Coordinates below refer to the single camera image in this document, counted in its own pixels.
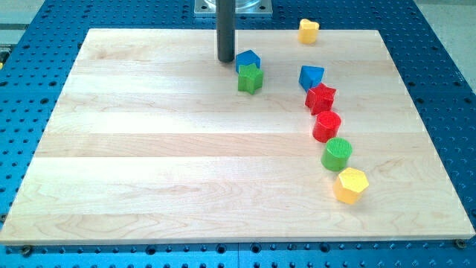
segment green star block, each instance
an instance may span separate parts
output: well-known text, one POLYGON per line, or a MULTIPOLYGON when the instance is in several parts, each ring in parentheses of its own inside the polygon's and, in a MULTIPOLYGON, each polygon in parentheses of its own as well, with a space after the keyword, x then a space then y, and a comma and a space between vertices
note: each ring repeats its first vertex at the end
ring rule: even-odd
POLYGON ((238 90, 248 92, 253 95, 254 92, 263 86, 263 71, 252 63, 247 66, 239 66, 238 90))

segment black metal rod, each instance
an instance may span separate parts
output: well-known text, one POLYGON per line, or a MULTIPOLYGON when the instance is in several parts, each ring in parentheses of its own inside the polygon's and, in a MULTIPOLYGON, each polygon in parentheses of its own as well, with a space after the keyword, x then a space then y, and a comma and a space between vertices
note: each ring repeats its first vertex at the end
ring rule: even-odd
POLYGON ((235 58, 235 0, 216 0, 216 40, 218 60, 235 58))

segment metal mounting base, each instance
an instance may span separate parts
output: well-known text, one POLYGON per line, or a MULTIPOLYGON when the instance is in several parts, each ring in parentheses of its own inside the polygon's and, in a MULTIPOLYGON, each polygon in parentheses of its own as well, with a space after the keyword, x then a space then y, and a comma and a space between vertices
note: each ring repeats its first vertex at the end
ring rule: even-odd
MULTIPOLYGON (((194 16, 195 17, 214 17, 216 8, 214 4, 205 0, 195 0, 194 16)), ((237 16, 246 17, 271 17, 273 7, 271 0, 261 0, 252 7, 237 8, 237 16)))

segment red star block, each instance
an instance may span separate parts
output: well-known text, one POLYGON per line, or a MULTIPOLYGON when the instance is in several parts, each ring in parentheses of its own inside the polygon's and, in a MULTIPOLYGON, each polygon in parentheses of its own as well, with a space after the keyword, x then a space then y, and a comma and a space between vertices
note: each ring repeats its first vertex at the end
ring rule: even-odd
POLYGON ((334 103, 336 89, 319 83, 318 86, 309 89, 306 97, 306 106, 311 109, 311 115, 319 112, 330 111, 334 103))

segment star-shaped block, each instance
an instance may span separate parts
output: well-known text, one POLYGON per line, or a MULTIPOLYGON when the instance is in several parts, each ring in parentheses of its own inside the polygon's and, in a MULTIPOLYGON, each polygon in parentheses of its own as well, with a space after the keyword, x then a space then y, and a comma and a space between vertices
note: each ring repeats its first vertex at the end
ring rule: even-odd
POLYGON ((312 44, 318 38, 319 24, 308 19, 301 19, 297 38, 303 44, 312 44))
POLYGON ((256 67, 261 67, 261 59, 258 55, 256 55, 252 50, 248 50, 237 55, 237 58, 235 59, 235 69, 239 72, 239 66, 246 66, 253 63, 256 64, 256 67))
POLYGON ((311 115, 317 115, 323 111, 330 111, 334 104, 334 95, 337 90, 319 83, 310 88, 306 96, 306 106, 311 109, 311 115))
POLYGON ((352 205, 361 199, 368 186, 364 171, 348 167, 337 176, 333 190, 337 200, 352 205))
POLYGON ((253 95, 254 92, 263 86, 263 71, 259 70, 256 64, 239 66, 238 90, 248 92, 253 95))
POLYGON ((324 76, 324 68, 315 66, 302 66, 299 74, 299 84, 308 92, 312 87, 319 85, 324 76))

